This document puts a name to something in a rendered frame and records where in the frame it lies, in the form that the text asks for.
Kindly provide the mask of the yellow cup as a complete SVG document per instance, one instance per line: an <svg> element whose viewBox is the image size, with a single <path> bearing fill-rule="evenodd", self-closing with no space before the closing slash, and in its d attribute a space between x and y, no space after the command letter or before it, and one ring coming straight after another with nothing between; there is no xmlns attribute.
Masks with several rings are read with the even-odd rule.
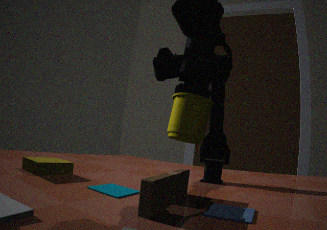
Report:
<svg viewBox="0 0 327 230"><path fill-rule="evenodd" d="M175 93L171 117L167 129L168 137L200 144L204 139L210 109L214 103L203 96L192 93Z"/></svg>

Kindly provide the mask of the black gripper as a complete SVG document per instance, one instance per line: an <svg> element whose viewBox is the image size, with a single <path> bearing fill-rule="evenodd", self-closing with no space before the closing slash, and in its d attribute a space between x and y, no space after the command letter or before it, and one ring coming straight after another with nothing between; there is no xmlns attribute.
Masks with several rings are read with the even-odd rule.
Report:
<svg viewBox="0 0 327 230"><path fill-rule="evenodd" d="M185 48L189 57L182 60L179 74L179 81L184 83L178 84L174 93L192 93L209 99L213 92L208 90L208 86L212 79L214 85L222 81L223 68L214 62L216 54L210 47L192 43Z"/></svg>

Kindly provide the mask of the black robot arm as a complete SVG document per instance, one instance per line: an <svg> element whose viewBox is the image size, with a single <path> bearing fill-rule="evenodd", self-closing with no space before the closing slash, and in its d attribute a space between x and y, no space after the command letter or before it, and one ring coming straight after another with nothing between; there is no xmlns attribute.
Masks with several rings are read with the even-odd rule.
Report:
<svg viewBox="0 0 327 230"><path fill-rule="evenodd" d="M199 182L220 184L222 166L229 165L230 150L227 138L223 132L225 83L232 69L231 49L225 41L225 33L220 28L220 19L224 8L217 0L177 0L172 6L172 13L187 36L186 45L197 43L210 47L223 46L228 55L216 55L214 62L223 68L222 81L214 85L212 79L211 101L214 107L210 109L209 132L203 139L200 149L200 163L205 163L204 177ZM229 57L228 57L229 56ZM189 57L185 49L184 55L176 55L169 48L160 48L156 57L153 57L154 73L157 81L170 78L179 78L182 60ZM223 161L205 160L219 159Z"/></svg>

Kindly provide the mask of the yellow flat box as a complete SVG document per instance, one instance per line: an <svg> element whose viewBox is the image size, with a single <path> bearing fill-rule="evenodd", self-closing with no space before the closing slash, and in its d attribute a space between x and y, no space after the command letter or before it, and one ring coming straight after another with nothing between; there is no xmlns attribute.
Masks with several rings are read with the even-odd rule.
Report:
<svg viewBox="0 0 327 230"><path fill-rule="evenodd" d="M73 174L74 163L52 157L23 157L22 169L37 176Z"/></svg>

